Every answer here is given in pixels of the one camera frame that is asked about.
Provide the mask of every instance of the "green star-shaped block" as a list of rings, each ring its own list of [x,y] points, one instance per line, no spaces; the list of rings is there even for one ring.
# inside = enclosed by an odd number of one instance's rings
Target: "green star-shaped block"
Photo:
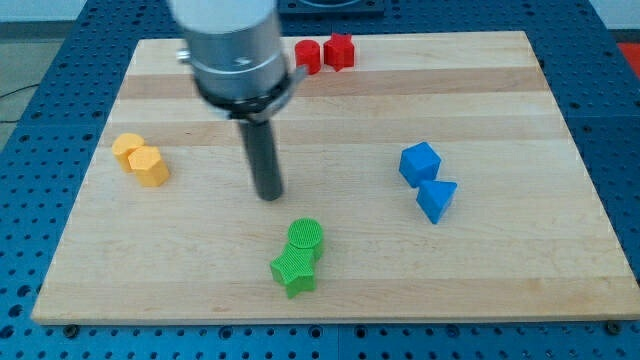
[[[282,255],[271,262],[271,274],[273,280],[285,286],[287,297],[291,299],[301,291],[315,290],[313,264],[313,249],[299,249],[287,244]]]
[[[298,249],[313,250],[314,261],[318,261],[324,252],[322,242],[322,227],[320,224],[309,218],[302,218],[294,221],[289,226],[287,233],[289,244]]]

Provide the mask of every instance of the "blue pegboard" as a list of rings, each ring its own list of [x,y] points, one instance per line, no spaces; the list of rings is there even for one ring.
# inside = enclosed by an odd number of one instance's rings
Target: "blue pegboard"
[[[283,29],[526,31],[640,275],[640,84],[586,0],[386,0],[382,17],[287,17]],[[640,322],[82,327],[74,339],[33,323],[29,313],[137,41],[176,36],[164,0],[89,0],[0,155],[0,359],[640,358]]]

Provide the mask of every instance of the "wooden table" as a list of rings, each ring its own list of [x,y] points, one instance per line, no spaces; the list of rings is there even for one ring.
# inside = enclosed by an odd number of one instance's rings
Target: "wooden table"
[[[285,38],[287,53],[299,38]],[[233,122],[141,41],[33,312],[43,324],[632,319],[640,291],[522,32],[356,36],[357,66],[274,119],[285,195],[253,192]],[[136,132],[172,176],[141,188],[109,146]],[[428,141],[458,192],[432,225],[398,172]],[[269,262],[299,217],[325,229],[318,288]]]

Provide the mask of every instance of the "blue block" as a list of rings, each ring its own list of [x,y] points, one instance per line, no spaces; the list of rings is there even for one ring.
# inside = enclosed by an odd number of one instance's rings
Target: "blue block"
[[[458,184],[447,181],[421,181],[416,201],[432,223],[437,224],[447,211]]]
[[[411,187],[422,180],[435,180],[440,169],[440,156],[426,142],[402,150],[400,173]]]

